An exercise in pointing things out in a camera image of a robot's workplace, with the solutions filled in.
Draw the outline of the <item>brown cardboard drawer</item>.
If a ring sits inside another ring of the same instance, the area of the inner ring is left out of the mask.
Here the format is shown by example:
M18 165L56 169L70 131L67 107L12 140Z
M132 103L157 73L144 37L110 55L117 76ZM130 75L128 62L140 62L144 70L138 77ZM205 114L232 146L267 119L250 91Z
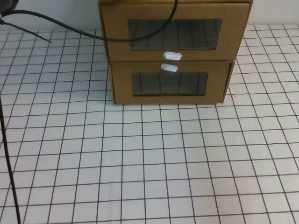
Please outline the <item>brown cardboard drawer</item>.
M114 102L119 105L216 104L224 101L233 61L109 63Z
M101 0L103 35L111 62L236 59L250 0Z

